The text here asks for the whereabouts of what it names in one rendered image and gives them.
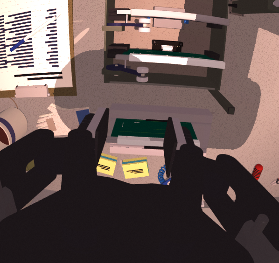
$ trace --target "paper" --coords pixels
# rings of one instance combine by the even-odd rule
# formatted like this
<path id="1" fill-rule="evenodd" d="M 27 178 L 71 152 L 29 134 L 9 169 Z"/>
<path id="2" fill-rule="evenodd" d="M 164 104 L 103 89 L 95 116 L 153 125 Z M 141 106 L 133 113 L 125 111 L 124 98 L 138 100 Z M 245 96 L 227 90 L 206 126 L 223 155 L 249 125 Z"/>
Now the paper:
<path id="1" fill-rule="evenodd" d="M 10 48 L 60 14 L 13 52 Z M 0 0 L 0 90 L 72 87 L 68 0 Z"/>
<path id="2" fill-rule="evenodd" d="M 149 176 L 147 157 L 137 159 L 124 159 L 122 161 L 122 168 L 125 179 Z"/>
<path id="3" fill-rule="evenodd" d="M 101 157 L 97 166 L 97 172 L 113 176 L 116 162 L 117 157 L 101 153 Z"/>

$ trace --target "sticky note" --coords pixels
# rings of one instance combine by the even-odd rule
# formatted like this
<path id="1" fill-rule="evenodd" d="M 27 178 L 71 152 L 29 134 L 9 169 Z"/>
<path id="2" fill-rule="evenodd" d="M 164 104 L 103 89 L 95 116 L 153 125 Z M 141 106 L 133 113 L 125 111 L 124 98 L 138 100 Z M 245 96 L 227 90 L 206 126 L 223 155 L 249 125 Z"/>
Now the sticky note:
<path id="1" fill-rule="evenodd" d="M 147 157 L 137 159 L 124 159 L 122 161 L 122 168 L 125 179 L 149 176 Z"/>
<path id="2" fill-rule="evenodd" d="M 101 153 L 101 157 L 97 165 L 97 172 L 113 176 L 116 162 L 117 162 L 117 157 L 111 156 L 109 154 Z"/>

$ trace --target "blue coiled cord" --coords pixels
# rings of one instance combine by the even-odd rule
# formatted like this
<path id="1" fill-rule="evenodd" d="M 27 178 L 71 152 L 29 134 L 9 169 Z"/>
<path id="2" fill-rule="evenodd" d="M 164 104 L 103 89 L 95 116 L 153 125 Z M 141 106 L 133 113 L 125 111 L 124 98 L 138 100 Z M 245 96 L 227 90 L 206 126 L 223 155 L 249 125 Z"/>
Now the blue coiled cord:
<path id="1" fill-rule="evenodd" d="M 161 185 L 167 185 L 167 183 L 170 181 L 171 178 L 165 180 L 164 179 L 164 173 L 166 172 L 166 165 L 164 165 L 163 167 L 161 167 L 161 169 L 159 170 L 158 173 L 158 180 L 161 183 Z"/>

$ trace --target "blue lever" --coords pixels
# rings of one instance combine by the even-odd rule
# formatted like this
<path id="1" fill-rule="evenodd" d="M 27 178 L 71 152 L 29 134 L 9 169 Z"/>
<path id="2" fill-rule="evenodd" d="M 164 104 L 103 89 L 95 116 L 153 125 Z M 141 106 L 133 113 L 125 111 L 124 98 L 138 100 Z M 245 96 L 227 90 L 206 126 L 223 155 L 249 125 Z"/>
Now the blue lever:
<path id="1" fill-rule="evenodd" d="M 14 45 L 12 48 L 10 48 L 10 51 L 13 52 L 16 48 L 18 48 L 21 44 L 23 44 L 25 41 L 22 39 L 19 41 L 16 45 Z"/>

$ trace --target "brown clipboard edge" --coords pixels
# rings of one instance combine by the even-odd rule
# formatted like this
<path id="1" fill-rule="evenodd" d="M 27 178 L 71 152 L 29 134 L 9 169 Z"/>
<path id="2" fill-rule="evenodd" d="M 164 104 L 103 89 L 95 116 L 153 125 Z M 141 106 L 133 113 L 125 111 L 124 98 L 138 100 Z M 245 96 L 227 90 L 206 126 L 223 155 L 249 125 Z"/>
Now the brown clipboard edge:
<path id="1" fill-rule="evenodd" d="M 73 87 L 71 88 L 49 88 L 51 97 L 56 96 L 76 96 L 77 83 L 76 83 L 76 70 L 75 70 L 75 53 L 74 53 L 74 21 L 73 21 L 73 0 L 68 0 L 69 9 L 69 38 L 70 38 L 70 58 L 71 58 L 71 71 Z M 15 90 L 0 90 L 0 98 L 14 97 Z"/>

